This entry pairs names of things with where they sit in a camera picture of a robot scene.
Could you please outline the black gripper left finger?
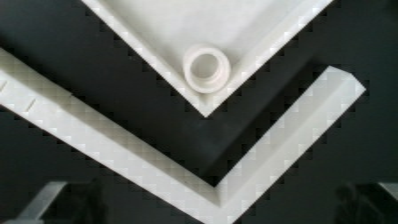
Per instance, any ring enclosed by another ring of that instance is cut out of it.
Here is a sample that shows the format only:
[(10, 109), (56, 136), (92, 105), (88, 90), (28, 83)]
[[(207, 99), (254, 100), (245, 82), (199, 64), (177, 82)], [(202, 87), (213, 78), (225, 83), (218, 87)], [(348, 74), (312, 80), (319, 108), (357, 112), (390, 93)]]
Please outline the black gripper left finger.
[(106, 224), (99, 182), (51, 181), (10, 224)]

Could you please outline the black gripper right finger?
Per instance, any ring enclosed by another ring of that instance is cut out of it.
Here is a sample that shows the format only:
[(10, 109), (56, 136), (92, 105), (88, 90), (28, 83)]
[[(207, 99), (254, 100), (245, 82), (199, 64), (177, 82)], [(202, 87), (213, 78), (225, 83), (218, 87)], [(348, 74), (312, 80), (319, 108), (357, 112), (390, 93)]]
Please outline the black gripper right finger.
[(398, 183), (346, 184), (335, 197), (334, 224), (398, 224)]

